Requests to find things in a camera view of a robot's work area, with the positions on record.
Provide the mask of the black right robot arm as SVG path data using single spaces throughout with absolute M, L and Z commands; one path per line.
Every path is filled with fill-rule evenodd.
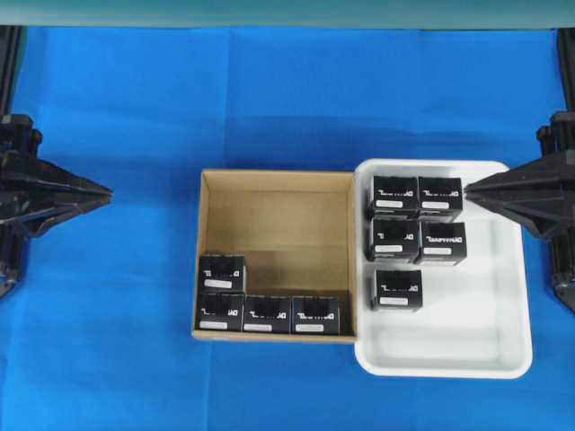
M 555 297 L 574 309 L 574 30 L 557 31 L 567 110 L 555 112 L 536 139 L 542 156 L 467 185 L 467 200 L 548 242 Z

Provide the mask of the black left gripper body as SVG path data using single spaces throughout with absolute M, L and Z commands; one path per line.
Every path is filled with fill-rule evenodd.
M 47 231 L 43 224 L 49 217 L 49 196 L 22 179 L 21 168 L 30 160 L 15 151 L 1 156 L 1 225 L 39 238 Z

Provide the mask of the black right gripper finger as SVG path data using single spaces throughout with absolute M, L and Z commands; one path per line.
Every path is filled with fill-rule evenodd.
M 536 224 L 534 223 L 534 221 L 525 215 L 521 215 L 521 214 L 519 214 L 513 210 L 507 209 L 501 204 L 496 204 L 496 203 L 493 203 L 490 201 L 486 201 L 485 199 L 483 199 L 479 196 L 476 196 L 473 193 L 471 193 L 471 194 L 466 193 L 465 198 L 468 201 L 473 202 L 475 205 L 478 205 L 479 207 L 482 207 L 482 208 L 484 208 L 484 209 L 486 209 L 492 213 L 498 214 L 500 216 L 504 216 L 507 219 L 522 225 L 530 233 L 539 233 L 539 230 L 538 230 Z
M 517 195 L 532 189 L 533 169 L 530 163 L 469 183 L 464 188 L 466 195 Z

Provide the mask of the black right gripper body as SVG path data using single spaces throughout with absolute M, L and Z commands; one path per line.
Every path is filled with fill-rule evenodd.
M 532 176 L 527 207 L 533 226 L 528 230 L 550 240 L 574 226 L 574 150 L 548 154 L 526 167 Z

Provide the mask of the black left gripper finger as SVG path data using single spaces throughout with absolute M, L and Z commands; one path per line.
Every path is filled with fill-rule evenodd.
M 83 198 L 79 203 L 66 203 L 50 210 L 45 215 L 31 221 L 31 237 L 38 238 L 58 224 L 62 224 L 77 216 L 88 214 L 95 209 L 109 205 L 111 196 L 98 198 Z
M 42 172 L 42 181 L 59 189 L 71 189 L 82 193 L 111 197 L 113 190 L 85 177 L 77 176 L 61 168 L 52 167 Z

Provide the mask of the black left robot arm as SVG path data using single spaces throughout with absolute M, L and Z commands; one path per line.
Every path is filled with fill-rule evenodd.
M 24 28 L 1 27 L 1 296 L 21 282 L 30 240 L 110 204 L 113 191 L 38 156 L 43 135 L 11 112 Z

